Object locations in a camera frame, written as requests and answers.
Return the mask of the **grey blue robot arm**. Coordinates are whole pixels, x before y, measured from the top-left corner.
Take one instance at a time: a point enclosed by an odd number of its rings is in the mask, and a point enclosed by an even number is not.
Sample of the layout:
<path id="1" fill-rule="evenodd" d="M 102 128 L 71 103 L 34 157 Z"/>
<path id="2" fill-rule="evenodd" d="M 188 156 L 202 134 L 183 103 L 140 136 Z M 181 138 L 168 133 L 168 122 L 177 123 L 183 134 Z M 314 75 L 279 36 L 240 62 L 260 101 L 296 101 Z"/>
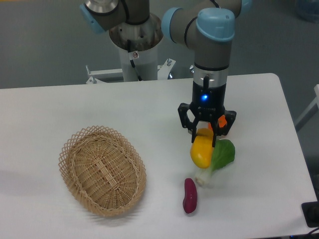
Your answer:
<path id="1" fill-rule="evenodd" d="M 197 124 L 210 123 L 214 136 L 227 135 L 236 112 L 224 107 L 235 19 L 249 0 L 201 0 L 190 9 L 170 8 L 162 18 L 147 0 L 87 0 L 80 11 L 94 32 L 108 32 L 122 55 L 125 81 L 158 79 L 155 53 L 161 40 L 194 51 L 192 101 L 178 114 L 183 128 L 197 137 Z"/>

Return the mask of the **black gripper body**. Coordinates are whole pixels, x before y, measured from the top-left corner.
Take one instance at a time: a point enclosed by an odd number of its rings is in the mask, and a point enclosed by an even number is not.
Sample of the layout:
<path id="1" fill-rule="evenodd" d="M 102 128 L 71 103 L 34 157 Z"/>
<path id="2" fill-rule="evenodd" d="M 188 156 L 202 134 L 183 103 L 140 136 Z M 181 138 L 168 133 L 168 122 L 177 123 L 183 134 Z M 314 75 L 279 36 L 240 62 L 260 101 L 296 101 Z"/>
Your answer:
<path id="1" fill-rule="evenodd" d="M 199 121 L 218 120 L 225 112 L 226 84 L 204 89 L 193 82 L 191 110 Z"/>

